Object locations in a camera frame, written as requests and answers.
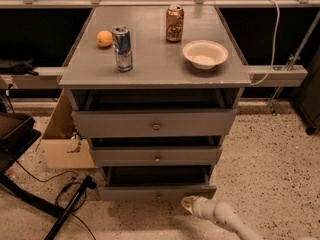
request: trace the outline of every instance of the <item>orange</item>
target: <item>orange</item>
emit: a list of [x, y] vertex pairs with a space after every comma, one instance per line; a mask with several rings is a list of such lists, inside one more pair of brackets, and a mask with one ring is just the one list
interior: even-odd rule
[[97, 43], [100, 47], [108, 47], [112, 44], [112, 34], [108, 30], [101, 30], [97, 34]]

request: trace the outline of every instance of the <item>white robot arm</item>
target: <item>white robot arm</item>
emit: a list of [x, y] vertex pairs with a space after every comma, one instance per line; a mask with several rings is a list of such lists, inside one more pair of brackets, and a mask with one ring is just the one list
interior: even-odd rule
[[[214, 202], [204, 197], [188, 196], [182, 199], [181, 204], [195, 217], [209, 220], [219, 227], [235, 233], [241, 240], [266, 240], [260, 233], [246, 225], [226, 202]], [[303, 237], [298, 240], [317, 239]]]

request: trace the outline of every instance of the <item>cardboard box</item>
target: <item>cardboard box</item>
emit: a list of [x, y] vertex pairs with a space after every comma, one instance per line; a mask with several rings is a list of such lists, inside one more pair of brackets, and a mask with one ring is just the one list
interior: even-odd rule
[[48, 168], [95, 168], [86, 139], [71, 139], [74, 123], [72, 107], [66, 92], [62, 91], [40, 145]]

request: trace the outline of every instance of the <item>blue and silver can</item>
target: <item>blue and silver can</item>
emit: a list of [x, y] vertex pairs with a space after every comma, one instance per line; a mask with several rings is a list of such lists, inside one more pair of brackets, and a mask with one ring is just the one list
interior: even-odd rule
[[112, 40], [118, 70], [122, 72], [131, 70], [133, 64], [129, 29], [123, 25], [114, 26]]

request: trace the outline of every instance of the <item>brown can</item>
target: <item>brown can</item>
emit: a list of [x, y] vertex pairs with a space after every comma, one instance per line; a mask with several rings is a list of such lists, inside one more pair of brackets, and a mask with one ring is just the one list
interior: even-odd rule
[[166, 38], [170, 42], [182, 39], [184, 11], [181, 5], [170, 5], [167, 10]]

